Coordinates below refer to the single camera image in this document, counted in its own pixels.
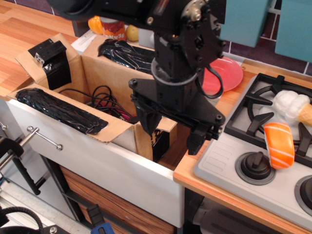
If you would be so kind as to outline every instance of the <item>blue handle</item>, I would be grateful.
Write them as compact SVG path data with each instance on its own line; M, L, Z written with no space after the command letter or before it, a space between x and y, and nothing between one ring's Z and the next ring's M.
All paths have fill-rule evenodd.
M103 223L93 228L91 234L115 234L110 223Z

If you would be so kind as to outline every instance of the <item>white cabinet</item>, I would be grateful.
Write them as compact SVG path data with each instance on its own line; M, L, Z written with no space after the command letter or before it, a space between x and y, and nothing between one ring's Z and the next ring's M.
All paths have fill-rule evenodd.
M184 188L173 181L173 171L113 143L105 144L10 100L8 106L24 134L27 127L57 144L34 136L30 141L39 154L180 228L184 222Z

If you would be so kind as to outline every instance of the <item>wooden drawer panel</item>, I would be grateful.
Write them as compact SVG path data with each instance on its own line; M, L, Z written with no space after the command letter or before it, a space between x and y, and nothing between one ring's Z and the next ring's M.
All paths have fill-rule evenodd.
M145 234L174 234L176 228L130 202L62 167L72 191L88 202L98 204L106 213Z
M80 205L80 204L79 204L79 207L81 208L81 211L82 211L84 217L86 218L86 220L89 223L91 223L91 220L90 220L90 218L88 216L87 208L82 206L82 205ZM129 232L127 232L126 230L122 229L120 226L116 225L115 223L110 222L110 224L112 225L112 228L113 228L115 234L130 234Z

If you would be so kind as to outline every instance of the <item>cardboard box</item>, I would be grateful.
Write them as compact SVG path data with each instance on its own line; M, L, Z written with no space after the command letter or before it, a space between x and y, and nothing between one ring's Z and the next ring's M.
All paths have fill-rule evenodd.
M16 59L36 83L29 87L40 88L48 94L108 121L108 126L98 134L88 134L88 136L103 143L113 142L150 160L155 160L156 157L159 157L159 155L155 155L159 151L159 148L155 148L157 147L155 143L156 140L161 138L157 137L156 139L155 136L149 136L139 123L132 125L85 105L84 103L88 102L89 98L80 93L70 91L62 94L58 93L59 90L64 88L74 88L90 94L97 86L105 84L112 89L118 103L129 113L135 115L135 106L130 98L132 90L129 88L128 82L131 78L152 78L151 75L124 67L107 58L98 57L98 46L104 42L106 39L104 37L99 36L95 38L81 57L62 35L56 35L51 39L54 42L60 40L67 48L66 55L70 66L72 82L53 91L50 90L46 74L42 71L42 65L27 51L17 56ZM10 97L15 98L16 92L11 93ZM162 134L162 140L167 137L166 143L168 143L168 146L172 145L177 137L176 122L164 117L156 133L159 135L162 132L164 133Z

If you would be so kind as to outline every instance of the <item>stove knob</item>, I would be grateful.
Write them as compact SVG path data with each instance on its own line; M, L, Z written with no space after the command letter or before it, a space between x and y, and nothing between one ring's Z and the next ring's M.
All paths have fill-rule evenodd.
M250 153L240 164L242 172L249 178L262 180L271 173L271 166L268 158L262 152Z
M312 209L312 178L305 180L301 184L300 195L304 203Z

